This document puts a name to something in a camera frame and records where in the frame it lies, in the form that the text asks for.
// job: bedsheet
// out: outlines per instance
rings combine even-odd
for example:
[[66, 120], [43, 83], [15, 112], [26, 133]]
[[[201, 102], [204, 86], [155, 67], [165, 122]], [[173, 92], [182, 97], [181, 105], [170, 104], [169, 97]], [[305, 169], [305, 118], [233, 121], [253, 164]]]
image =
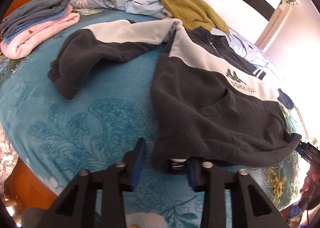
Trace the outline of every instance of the bedsheet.
[[0, 124], [0, 196], [4, 194], [4, 181], [17, 165], [19, 155], [13, 149]]
[[[161, 174], [150, 165], [149, 153], [158, 127], [149, 88], [162, 45], [124, 64], [101, 61], [71, 101], [64, 99], [47, 78], [50, 62], [75, 30], [119, 19], [154, 19], [115, 10], [78, 12], [83, 12], [78, 24], [39, 45], [20, 61], [14, 74], [9, 70], [0, 77], [0, 121], [13, 148], [39, 180], [59, 194], [79, 170], [105, 169], [132, 150], [137, 138], [144, 137], [148, 156], [136, 191], [124, 195], [126, 213], [155, 212], [171, 228], [199, 227], [204, 193], [194, 193], [186, 176]], [[289, 130], [303, 135], [292, 112], [286, 113]], [[248, 169], [278, 209], [298, 194], [298, 162], [299, 157], [293, 152], [271, 168]], [[232, 227], [228, 191], [225, 198], [227, 227]]]

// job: human hand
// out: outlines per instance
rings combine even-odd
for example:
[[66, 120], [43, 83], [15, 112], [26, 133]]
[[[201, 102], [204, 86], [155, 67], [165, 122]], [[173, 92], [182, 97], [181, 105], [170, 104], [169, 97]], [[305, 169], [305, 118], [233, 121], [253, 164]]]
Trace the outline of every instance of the human hand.
[[310, 194], [314, 185], [320, 185], [319, 180], [320, 180], [320, 161], [317, 160], [311, 163], [310, 170], [307, 172], [307, 177], [305, 178], [304, 184], [300, 189], [300, 194], [305, 193], [306, 195], [307, 191]]

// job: white daisy print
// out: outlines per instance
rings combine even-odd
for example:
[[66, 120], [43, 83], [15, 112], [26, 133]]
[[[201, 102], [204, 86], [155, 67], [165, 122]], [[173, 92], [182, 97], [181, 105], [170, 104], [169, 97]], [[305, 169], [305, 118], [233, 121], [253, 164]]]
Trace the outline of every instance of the white daisy print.
[[77, 8], [86, 8], [88, 5], [88, 0], [75, 0]]

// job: wooden bed frame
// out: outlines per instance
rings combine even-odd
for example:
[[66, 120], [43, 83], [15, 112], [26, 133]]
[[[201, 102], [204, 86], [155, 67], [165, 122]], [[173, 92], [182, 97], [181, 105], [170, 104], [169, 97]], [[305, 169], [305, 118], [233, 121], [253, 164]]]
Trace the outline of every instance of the wooden bed frame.
[[[14, 0], [4, 17], [14, 9], [31, 0]], [[32, 171], [18, 160], [12, 174], [5, 181], [5, 196], [17, 202], [16, 214], [21, 214], [27, 207], [49, 208], [57, 197], [49, 188], [42, 184]]]

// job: folded towel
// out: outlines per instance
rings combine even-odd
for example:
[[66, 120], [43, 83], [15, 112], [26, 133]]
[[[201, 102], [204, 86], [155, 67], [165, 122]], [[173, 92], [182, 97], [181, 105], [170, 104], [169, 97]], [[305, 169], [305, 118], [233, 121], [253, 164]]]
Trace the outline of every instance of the folded towel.
[[63, 11], [70, 0], [32, 0], [15, 9], [2, 20], [1, 38], [13, 34], [17, 28], [45, 19]]
[[37, 24], [17, 35], [9, 44], [0, 43], [1, 52], [11, 59], [19, 59], [58, 32], [76, 24], [80, 19], [77, 13], [70, 13], [61, 19]]
[[176, 19], [182, 20], [188, 30], [203, 27], [209, 31], [213, 27], [230, 33], [224, 20], [204, 0], [161, 0], [164, 7]]
[[57, 13], [57, 14], [55, 14], [53, 16], [50, 16], [50, 17], [47, 17], [45, 19], [29, 23], [29, 24], [27, 24], [27, 25], [25, 25], [23, 27], [19, 27], [19, 28], [17, 28], [17, 30], [13, 34], [11, 34], [11, 35], [9, 35], [7, 37], [4, 37], [2, 39], [2, 41], [5, 42], [6, 44], [8, 44], [8, 43], [10, 43], [11, 40], [13, 40], [22, 31], [24, 31], [24, 30], [26, 30], [28, 28], [31, 28], [32, 26], [35, 26], [37, 24], [41, 24], [41, 23], [44, 23], [44, 22], [47, 22], [47, 21], [53, 21], [55, 19], [60, 19], [63, 16], [66, 16], [66, 15], [70, 14], [72, 12], [72, 9], [73, 9], [73, 7], [68, 5], [63, 11], [60, 11], [59, 13]]

